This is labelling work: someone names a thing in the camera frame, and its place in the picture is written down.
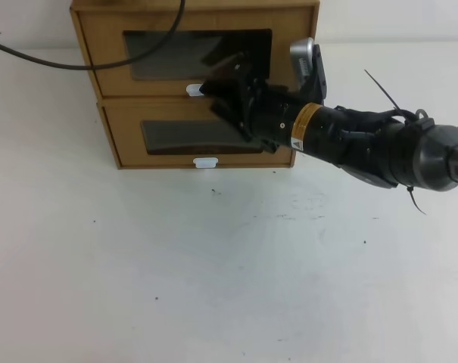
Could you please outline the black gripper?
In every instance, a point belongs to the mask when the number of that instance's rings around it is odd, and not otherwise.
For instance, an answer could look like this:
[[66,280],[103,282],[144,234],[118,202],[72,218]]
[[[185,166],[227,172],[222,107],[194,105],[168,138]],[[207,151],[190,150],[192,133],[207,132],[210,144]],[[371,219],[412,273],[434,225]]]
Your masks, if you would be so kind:
[[[271,153],[284,146],[318,159],[341,157],[341,111],[257,79],[245,53],[218,63],[199,91],[219,98],[210,110],[245,142]],[[225,101],[238,101],[238,108]]]

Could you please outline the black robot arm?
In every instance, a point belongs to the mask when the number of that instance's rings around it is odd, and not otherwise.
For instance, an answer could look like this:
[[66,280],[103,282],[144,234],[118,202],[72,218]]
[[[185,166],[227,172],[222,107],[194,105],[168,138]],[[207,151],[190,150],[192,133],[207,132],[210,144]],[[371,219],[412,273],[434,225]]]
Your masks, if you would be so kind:
[[458,126],[398,106],[380,113],[327,107],[320,49],[295,62],[302,74],[297,92],[257,77],[243,58],[230,76],[209,79],[200,91],[219,118],[265,151],[289,147],[379,188],[458,186]]

